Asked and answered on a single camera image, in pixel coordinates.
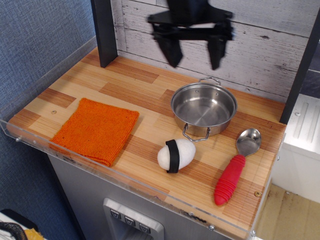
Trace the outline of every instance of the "pot handle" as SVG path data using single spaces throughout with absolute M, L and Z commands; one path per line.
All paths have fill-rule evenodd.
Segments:
M 210 132 L 211 132 L 211 129 L 210 129 L 210 127 L 208 127 L 208 129 L 207 129 L 207 131 L 206 131 L 206 136 L 205 136 L 205 138 L 200 138 L 200 139 L 192 139 L 191 137 L 189 137 L 187 134 L 186 134 L 186 130 L 188 129 L 188 123 L 186 123 L 185 125 L 184 125 L 184 128 L 183 128 L 183 132 L 182 132 L 182 134 L 183 134 L 183 136 L 185 136 L 187 139 L 189 139 L 191 142 L 200 142 L 200 141 L 204 141 L 204 140 L 207 140 L 208 139 L 208 137 L 209 137 L 209 134 L 210 134 Z
M 201 79 L 199 79 L 198 83 L 200 83 L 202 80 L 206 80 L 206 79 L 213 79 L 218 83 L 217 85 L 221 86 L 221 82 L 218 79 L 215 79 L 213 76 L 207 76 L 207 77 L 201 78 Z

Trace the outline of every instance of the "wooden countertop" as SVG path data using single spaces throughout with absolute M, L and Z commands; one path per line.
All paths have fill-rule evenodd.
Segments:
M 215 224 L 222 231 L 242 238 L 234 229 L 252 230 L 261 201 L 254 193 L 265 191 L 284 135 L 286 126 L 279 123 L 284 104 L 229 89 L 237 99 L 238 111 L 228 128 L 206 141 L 196 142 L 194 160 L 177 174 L 168 174 L 159 167 L 157 154 L 166 141 L 185 138 L 174 120 L 171 97 L 178 88 L 197 81 L 123 57 L 101 68 L 95 49 L 9 123 L 50 140 L 77 109 L 81 98 L 138 111 L 139 119 L 111 168 L 161 191 L 164 195 L 157 195 L 158 198 L 185 213 L 193 212 L 195 221 Z M 246 158 L 246 166 L 229 202 L 216 206 L 214 187 L 230 159 L 238 153 L 236 139 L 248 128 L 260 131 L 260 150 Z M 19 135 L 17 129 L 8 129 Z M 215 222 L 216 219 L 231 223 L 234 229 Z

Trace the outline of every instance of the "black band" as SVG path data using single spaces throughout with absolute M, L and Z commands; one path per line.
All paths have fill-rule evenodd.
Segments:
M 179 149 L 178 149 L 177 143 L 173 139 L 170 141 L 166 141 L 165 144 L 168 146 L 169 153 L 170 153 L 170 168 L 166 172 L 168 174 L 176 174 L 179 170 L 179 164 L 180 164 L 180 156 L 179 156 Z

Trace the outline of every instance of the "white wood panel wall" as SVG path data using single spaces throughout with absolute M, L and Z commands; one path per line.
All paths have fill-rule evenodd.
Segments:
M 183 59 L 167 64 L 153 40 L 151 14 L 166 0 L 111 0 L 118 54 L 196 78 L 214 76 L 223 87 L 285 102 L 307 45 L 320 0 L 209 0 L 234 13 L 236 37 L 212 70 L 206 41 L 180 41 Z

